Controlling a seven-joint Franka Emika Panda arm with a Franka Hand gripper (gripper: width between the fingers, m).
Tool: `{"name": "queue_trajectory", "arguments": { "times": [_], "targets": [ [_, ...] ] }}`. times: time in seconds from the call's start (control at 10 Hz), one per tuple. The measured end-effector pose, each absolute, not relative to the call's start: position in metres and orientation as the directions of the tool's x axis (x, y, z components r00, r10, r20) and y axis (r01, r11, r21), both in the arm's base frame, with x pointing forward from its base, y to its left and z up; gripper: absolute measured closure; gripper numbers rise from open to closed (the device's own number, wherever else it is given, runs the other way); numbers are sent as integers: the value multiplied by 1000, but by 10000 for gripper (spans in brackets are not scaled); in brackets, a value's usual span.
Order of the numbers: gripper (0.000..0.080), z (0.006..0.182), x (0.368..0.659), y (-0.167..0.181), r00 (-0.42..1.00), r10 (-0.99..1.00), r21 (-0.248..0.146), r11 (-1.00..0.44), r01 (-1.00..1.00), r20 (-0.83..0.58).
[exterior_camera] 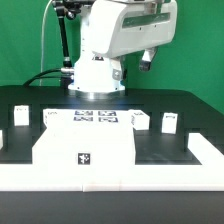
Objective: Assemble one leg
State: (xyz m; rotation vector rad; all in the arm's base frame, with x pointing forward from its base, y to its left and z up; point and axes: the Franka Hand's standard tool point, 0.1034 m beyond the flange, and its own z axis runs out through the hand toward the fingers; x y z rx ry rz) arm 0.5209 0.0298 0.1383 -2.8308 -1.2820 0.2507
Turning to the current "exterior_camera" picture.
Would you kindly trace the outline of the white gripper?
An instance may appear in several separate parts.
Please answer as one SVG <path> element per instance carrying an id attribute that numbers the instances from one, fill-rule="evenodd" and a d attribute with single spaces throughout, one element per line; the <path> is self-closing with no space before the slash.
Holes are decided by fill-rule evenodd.
<path id="1" fill-rule="evenodd" d="M 175 0 L 96 0 L 90 13 L 90 49 L 106 58 L 145 50 L 139 69 L 147 72 L 156 46 L 172 41 L 176 20 Z M 113 79 L 121 81 L 121 60 L 112 59 L 111 66 Z"/>

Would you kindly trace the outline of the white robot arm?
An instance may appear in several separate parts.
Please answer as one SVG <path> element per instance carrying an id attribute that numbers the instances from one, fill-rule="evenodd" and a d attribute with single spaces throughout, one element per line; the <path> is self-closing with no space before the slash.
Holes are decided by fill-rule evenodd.
<path id="1" fill-rule="evenodd" d="M 125 56 L 141 51 L 148 71 L 159 46 L 172 41 L 176 0 L 94 0 L 81 7 L 80 57 L 69 90 L 87 99 L 125 93 Z"/>

